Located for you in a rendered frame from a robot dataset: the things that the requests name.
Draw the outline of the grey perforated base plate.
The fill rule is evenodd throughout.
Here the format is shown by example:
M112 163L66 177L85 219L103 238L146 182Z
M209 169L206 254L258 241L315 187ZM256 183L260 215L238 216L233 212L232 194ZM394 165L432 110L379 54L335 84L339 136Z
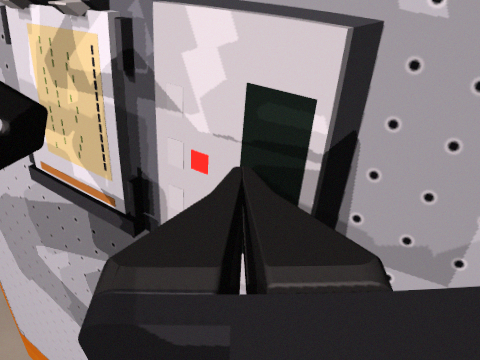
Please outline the grey perforated base plate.
M244 0L384 21L334 230L376 254L393 291L480 286L480 0ZM48 360L78 336L100 273L136 237L0 170L0 283Z

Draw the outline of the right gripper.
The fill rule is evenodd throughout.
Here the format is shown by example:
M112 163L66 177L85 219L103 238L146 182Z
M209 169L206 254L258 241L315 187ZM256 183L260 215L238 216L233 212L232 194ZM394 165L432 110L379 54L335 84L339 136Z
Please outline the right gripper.
M42 148L46 107L0 81L0 170Z

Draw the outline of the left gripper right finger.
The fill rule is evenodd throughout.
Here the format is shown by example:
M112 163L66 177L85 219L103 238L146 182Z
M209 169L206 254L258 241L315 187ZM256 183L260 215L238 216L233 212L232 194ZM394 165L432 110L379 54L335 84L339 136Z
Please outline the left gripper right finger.
M242 167L242 223L246 294L393 291L378 256L275 193L250 166Z

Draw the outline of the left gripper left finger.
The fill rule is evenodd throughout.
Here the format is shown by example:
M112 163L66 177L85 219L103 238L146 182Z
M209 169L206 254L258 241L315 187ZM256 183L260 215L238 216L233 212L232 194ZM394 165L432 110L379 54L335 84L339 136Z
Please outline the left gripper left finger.
M240 294L242 240L242 167L233 167L210 194L110 257L92 298L109 289L225 295L229 280Z

